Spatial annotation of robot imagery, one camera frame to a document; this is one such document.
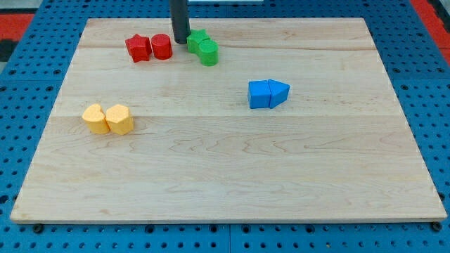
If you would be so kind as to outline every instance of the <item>wooden board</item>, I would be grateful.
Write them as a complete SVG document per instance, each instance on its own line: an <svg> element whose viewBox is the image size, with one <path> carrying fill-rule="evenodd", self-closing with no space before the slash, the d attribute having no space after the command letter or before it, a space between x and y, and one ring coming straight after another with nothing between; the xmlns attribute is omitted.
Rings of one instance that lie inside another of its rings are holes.
<svg viewBox="0 0 450 253"><path fill-rule="evenodd" d="M220 45L131 62L169 20L89 20L11 214L18 223L439 221L446 212L360 18L192 20ZM291 85L250 110L248 81ZM94 135L92 103L135 131Z"/></svg>

